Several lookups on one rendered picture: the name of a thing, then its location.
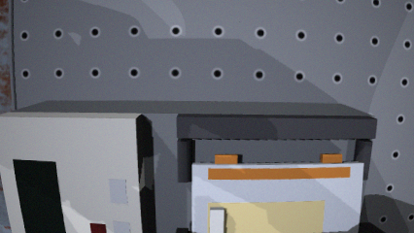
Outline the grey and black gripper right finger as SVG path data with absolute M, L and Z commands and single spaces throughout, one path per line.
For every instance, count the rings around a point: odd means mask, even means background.
M 359 233 L 386 233 L 370 222 L 360 223 Z

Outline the white comb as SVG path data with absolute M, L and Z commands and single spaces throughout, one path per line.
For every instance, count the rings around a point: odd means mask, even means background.
M 210 207 L 210 233 L 224 233 L 224 207 Z

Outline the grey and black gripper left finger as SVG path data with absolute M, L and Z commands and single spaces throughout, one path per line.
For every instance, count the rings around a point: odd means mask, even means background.
M 188 228 L 177 228 L 176 233 L 192 233 Z

